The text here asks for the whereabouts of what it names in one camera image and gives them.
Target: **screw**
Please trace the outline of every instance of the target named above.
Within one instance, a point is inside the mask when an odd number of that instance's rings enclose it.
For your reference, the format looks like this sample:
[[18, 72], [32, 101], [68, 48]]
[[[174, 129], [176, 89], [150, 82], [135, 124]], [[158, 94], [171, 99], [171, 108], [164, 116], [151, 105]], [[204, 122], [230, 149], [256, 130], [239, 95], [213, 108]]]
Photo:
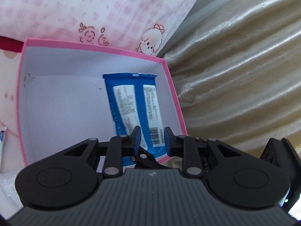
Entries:
[[116, 175], [117, 173], [119, 173], [119, 169], [117, 167], [107, 167], [104, 170], [104, 173], [107, 175]]
[[202, 169], [198, 168], [198, 167], [189, 167], [186, 171], [190, 175], [199, 175], [199, 174], [201, 174]]

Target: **cartoon character print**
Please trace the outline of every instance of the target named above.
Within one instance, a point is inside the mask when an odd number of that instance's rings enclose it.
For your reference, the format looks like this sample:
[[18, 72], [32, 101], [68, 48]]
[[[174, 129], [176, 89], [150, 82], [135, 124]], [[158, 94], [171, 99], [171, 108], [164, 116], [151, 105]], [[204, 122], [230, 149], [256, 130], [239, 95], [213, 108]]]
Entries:
[[150, 28], [143, 33], [140, 45], [136, 48], [136, 52], [155, 55], [162, 43], [163, 33], [164, 26], [155, 24], [153, 28]]
[[[97, 40], [97, 30], [95, 30], [94, 26], [85, 26], [83, 23], [79, 24], [80, 28], [79, 28], [79, 33], [82, 33], [81, 37], [80, 37], [80, 41], [84, 42], [84, 43], [90, 43], [90, 44], [94, 44], [94, 39]], [[101, 35], [98, 38], [98, 44], [101, 46], [107, 46], [109, 45], [108, 40], [106, 39], [106, 37], [104, 36], [104, 32], [105, 32], [105, 28], [102, 27], [101, 30]]]
[[109, 45], [109, 42], [107, 41], [106, 37], [104, 37], [103, 33], [105, 31], [105, 28], [101, 28], [100, 32], [101, 32], [101, 35], [100, 37], [98, 38], [98, 43], [99, 45], [103, 45], [103, 46], [107, 46]]
[[80, 29], [78, 30], [79, 33], [82, 33], [82, 36], [80, 37], [80, 41], [84, 43], [90, 43], [93, 44], [93, 40], [95, 37], [95, 28], [93, 26], [84, 26], [83, 23], [79, 24]]

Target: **blue wet wipes packet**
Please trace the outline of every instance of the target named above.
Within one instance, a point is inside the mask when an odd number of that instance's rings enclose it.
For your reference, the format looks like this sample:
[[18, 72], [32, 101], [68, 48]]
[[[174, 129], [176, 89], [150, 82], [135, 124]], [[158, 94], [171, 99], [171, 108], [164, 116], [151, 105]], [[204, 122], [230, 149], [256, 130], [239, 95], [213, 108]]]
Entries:
[[[135, 126], [140, 126], [140, 146], [155, 158], [164, 155], [166, 149], [156, 75], [113, 73], [104, 74], [103, 78], [117, 135], [130, 135]], [[123, 166], [132, 164], [130, 157], [123, 158]]]
[[0, 142], [4, 142], [4, 133], [5, 131], [0, 131]]

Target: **pink box rim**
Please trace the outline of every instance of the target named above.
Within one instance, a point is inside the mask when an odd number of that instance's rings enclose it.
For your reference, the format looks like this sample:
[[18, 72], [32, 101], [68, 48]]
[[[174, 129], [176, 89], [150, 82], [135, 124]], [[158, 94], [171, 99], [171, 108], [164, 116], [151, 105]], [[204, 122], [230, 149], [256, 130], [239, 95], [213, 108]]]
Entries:
[[[78, 42], [67, 42], [67, 41], [59, 41], [59, 40], [46, 40], [46, 39], [27, 39], [23, 45], [22, 48], [22, 56], [19, 63], [18, 68], [18, 74], [17, 74], [17, 89], [16, 89], [16, 117], [17, 117], [17, 132], [19, 136], [19, 142], [21, 146], [21, 152], [23, 157], [24, 165], [27, 166], [27, 160], [25, 156], [25, 152], [23, 149], [23, 141], [22, 141], [22, 134], [21, 134], [21, 128], [20, 128], [20, 118], [19, 118], [19, 86], [20, 86], [20, 77], [21, 77], [21, 68], [22, 68], [22, 62], [24, 59], [24, 52], [26, 47], [52, 47], [52, 48], [66, 48], [66, 49], [78, 49], [78, 50], [86, 50], [86, 51], [97, 51], [97, 52], [104, 52], [104, 53], [111, 53], [111, 54], [117, 54], [117, 55], [124, 55], [129, 57], [135, 57], [140, 59], [145, 59], [157, 63], [161, 63], [163, 66], [163, 69], [165, 71], [165, 75], [167, 77], [167, 82], [172, 94], [173, 102], [176, 108], [176, 112], [178, 115], [180, 128], [183, 133], [183, 135], [187, 135], [185, 122], [183, 118], [183, 114], [181, 111], [180, 103], [177, 97], [177, 93], [170, 75], [170, 71], [168, 69], [167, 63], [162, 58], [157, 58], [154, 56], [132, 52], [124, 49], [118, 49], [113, 47], [105, 47], [100, 45], [91, 45], [91, 44], [84, 44], [84, 43], [78, 43]], [[168, 161], [170, 157], [163, 156], [162, 159], [160, 159], [160, 163], [164, 163], [165, 161]]]

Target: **pink patterned fabric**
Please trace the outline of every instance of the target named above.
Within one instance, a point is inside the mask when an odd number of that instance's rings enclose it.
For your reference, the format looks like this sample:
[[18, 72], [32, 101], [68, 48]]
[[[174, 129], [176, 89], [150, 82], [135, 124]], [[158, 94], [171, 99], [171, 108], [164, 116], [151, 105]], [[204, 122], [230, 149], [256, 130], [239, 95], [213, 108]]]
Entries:
[[3, 146], [1, 173], [24, 167], [16, 123], [16, 89], [20, 59], [21, 53], [0, 49], [0, 125], [8, 128]]
[[157, 55], [196, 0], [0, 0], [0, 35]]

